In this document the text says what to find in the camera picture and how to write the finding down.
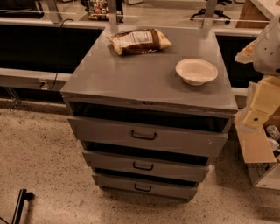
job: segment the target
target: gray countertop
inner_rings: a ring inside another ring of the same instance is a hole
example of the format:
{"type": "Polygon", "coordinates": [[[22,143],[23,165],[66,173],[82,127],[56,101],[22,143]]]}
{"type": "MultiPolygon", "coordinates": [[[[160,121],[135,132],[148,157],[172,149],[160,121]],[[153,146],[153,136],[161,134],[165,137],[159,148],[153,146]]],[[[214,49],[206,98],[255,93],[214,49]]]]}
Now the gray countertop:
{"type": "MultiPolygon", "coordinates": [[[[117,31],[141,27],[117,26],[117,31]]],[[[109,97],[144,102],[160,102],[206,109],[236,111],[226,68],[213,31],[201,28],[158,28],[172,47],[153,54],[119,56],[107,40],[114,34],[106,26],[87,56],[66,85],[63,95],[109,97]],[[199,87],[190,86],[176,75],[175,66],[183,59],[203,59],[218,68],[218,78],[199,87]]]]}

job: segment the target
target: metal leg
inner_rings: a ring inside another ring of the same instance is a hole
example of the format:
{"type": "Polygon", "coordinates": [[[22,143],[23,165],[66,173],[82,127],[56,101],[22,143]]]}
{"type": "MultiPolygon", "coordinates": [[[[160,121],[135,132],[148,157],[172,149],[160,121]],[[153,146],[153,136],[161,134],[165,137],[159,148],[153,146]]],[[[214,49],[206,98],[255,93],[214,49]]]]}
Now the metal leg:
{"type": "Polygon", "coordinates": [[[21,104],[21,100],[19,99],[16,91],[12,87],[6,87],[5,89],[9,93],[10,98],[15,102],[15,105],[12,107],[13,109],[15,109],[17,106],[21,104]]]}
{"type": "Polygon", "coordinates": [[[15,213],[12,218],[11,224],[19,224],[20,218],[21,218],[21,213],[24,208],[25,200],[31,200],[31,199],[33,199],[33,197],[34,197],[34,194],[32,192],[27,192],[26,189],[21,189],[19,191],[19,195],[17,198],[17,205],[15,208],[15,213]]]}

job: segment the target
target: concrete floor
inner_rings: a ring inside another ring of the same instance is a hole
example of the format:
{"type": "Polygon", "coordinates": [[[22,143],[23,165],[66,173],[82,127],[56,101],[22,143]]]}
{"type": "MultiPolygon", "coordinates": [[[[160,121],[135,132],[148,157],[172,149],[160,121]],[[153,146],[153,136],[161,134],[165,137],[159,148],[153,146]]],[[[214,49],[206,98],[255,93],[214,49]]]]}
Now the concrete floor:
{"type": "Polygon", "coordinates": [[[253,187],[232,132],[193,200],[101,190],[81,155],[64,105],[0,99],[0,217],[11,223],[21,188],[21,223],[278,223],[280,191],[253,187]]]}

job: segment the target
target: bowl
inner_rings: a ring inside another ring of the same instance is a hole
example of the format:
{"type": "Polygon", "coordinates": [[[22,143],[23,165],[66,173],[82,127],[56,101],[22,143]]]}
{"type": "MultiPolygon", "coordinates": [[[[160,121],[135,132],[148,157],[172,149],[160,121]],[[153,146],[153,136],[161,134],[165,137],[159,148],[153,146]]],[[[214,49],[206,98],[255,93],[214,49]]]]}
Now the bowl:
{"type": "Polygon", "coordinates": [[[203,85],[218,76],[217,68],[203,59],[183,59],[176,65],[176,72],[193,86],[203,85]]]}

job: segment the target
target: black cable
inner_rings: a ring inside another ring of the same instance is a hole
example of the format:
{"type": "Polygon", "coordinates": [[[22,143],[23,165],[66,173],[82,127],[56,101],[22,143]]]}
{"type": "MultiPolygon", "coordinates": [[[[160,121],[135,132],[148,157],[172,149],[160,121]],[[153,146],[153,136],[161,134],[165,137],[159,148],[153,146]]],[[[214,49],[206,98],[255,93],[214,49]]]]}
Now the black cable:
{"type": "Polygon", "coordinates": [[[3,221],[3,222],[6,223],[6,224],[9,224],[8,221],[6,221],[5,219],[3,219],[3,218],[1,218],[1,217],[0,217],[0,220],[3,221]]]}
{"type": "Polygon", "coordinates": [[[62,27],[63,27],[63,24],[66,22],[66,21],[73,21],[71,18],[67,18],[65,20],[63,20],[63,22],[61,23],[60,25],[60,28],[59,28],[59,59],[58,59],[58,66],[57,66],[57,70],[56,70],[56,74],[55,74],[55,78],[54,78],[54,81],[53,81],[53,84],[51,87],[49,87],[47,90],[51,90],[53,89],[55,83],[56,83],[56,80],[58,78],[58,74],[59,74],[59,70],[60,70],[60,61],[61,61],[61,52],[62,52],[62,38],[61,38],[61,30],[62,30],[62,27]]]}

